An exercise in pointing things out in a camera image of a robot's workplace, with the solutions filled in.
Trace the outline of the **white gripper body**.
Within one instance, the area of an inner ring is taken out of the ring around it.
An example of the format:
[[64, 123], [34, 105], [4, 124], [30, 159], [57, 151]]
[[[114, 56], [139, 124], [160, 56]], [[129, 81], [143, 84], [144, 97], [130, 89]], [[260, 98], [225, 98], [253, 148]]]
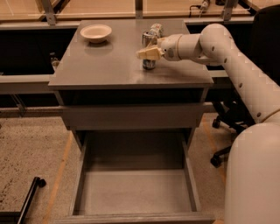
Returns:
[[168, 61], [186, 60], [183, 47], [179, 45], [183, 38], [183, 34], [173, 34], [168, 37], [159, 38], [157, 47], [161, 52], [161, 56]]

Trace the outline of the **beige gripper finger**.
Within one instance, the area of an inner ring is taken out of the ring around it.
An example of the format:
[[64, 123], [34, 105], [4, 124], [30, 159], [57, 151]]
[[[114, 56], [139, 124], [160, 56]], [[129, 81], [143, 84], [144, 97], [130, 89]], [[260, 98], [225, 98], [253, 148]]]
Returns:
[[147, 47], [136, 52], [140, 60], [160, 60], [164, 55], [161, 48], [156, 46]]
[[157, 37], [145, 37], [144, 38], [144, 47], [154, 47], [158, 46], [158, 38]]

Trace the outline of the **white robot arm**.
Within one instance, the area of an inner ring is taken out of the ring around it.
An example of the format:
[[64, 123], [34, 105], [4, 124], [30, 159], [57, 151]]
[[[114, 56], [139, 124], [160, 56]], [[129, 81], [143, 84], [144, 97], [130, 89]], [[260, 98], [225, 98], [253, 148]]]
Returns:
[[224, 224], [280, 224], [280, 87], [239, 50], [222, 24], [158, 38], [136, 56], [224, 68], [254, 122], [228, 155]]

